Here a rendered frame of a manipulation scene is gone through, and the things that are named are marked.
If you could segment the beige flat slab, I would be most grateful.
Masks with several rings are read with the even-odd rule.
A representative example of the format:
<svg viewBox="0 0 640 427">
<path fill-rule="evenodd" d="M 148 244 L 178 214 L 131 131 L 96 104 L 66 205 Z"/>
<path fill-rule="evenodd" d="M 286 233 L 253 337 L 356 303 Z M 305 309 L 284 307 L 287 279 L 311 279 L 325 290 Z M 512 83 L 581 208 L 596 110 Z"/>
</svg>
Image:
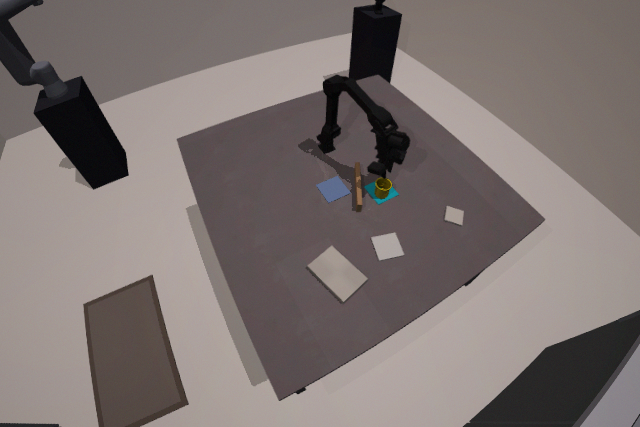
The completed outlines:
<svg viewBox="0 0 640 427">
<path fill-rule="evenodd" d="M 307 269 L 344 304 L 367 281 L 354 265 L 332 245 L 312 261 Z"/>
</svg>

